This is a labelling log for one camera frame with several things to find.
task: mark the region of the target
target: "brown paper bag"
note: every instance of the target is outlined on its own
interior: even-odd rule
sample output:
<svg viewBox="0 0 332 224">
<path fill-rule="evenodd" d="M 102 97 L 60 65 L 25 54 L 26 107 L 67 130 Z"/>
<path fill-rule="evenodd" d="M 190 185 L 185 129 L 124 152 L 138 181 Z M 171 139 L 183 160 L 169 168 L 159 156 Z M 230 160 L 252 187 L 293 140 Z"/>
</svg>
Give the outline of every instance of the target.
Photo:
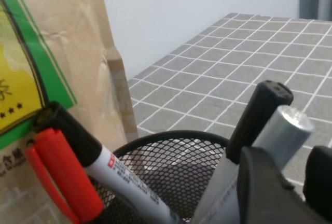
<svg viewBox="0 0 332 224">
<path fill-rule="evenodd" d="M 136 138 L 103 0 L 0 0 L 0 223 L 69 223 L 24 156 L 50 101 L 110 150 Z"/>
</svg>

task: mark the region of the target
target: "white wall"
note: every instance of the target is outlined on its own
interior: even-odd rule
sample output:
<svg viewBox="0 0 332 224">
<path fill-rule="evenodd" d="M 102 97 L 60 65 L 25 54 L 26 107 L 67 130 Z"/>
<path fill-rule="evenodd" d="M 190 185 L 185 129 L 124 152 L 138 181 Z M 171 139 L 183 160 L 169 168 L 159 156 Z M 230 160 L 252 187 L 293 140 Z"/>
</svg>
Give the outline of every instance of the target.
<svg viewBox="0 0 332 224">
<path fill-rule="evenodd" d="M 132 78 L 230 12 L 297 17 L 298 0 L 105 0 Z"/>
</svg>

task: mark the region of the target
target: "red marker cap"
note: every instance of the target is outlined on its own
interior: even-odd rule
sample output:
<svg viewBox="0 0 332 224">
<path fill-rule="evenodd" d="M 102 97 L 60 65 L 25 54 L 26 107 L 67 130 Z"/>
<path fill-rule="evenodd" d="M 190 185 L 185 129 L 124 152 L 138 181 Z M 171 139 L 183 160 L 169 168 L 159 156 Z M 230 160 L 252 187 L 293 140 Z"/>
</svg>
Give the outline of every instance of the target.
<svg viewBox="0 0 332 224">
<path fill-rule="evenodd" d="M 103 202 L 60 130 L 46 129 L 26 155 L 54 203 L 73 223 L 88 222 L 103 211 Z M 51 179 L 58 186 L 67 205 Z"/>
</svg>

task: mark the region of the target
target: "green label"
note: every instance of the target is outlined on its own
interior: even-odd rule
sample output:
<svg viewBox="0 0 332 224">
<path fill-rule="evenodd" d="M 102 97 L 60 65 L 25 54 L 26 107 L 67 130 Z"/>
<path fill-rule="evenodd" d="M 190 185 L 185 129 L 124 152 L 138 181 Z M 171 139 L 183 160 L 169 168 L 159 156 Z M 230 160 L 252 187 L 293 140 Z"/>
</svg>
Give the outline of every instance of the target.
<svg viewBox="0 0 332 224">
<path fill-rule="evenodd" d="M 76 103 L 23 0 L 0 0 L 0 149 L 26 135 L 50 101 Z"/>
</svg>

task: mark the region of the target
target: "pen holder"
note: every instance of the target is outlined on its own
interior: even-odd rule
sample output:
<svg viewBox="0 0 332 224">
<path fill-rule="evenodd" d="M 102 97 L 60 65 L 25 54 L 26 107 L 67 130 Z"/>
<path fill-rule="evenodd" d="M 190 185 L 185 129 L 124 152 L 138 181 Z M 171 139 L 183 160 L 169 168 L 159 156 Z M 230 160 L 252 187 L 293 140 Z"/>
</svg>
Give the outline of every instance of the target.
<svg viewBox="0 0 332 224">
<path fill-rule="evenodd" d="M 141 137 L 114 154 L 189 222 L 228 142 L 206 132 L 170 131 Z M 93 179 L 92 182 L 110 223 L 145 223 L 109 190 Z"/>
</svg>

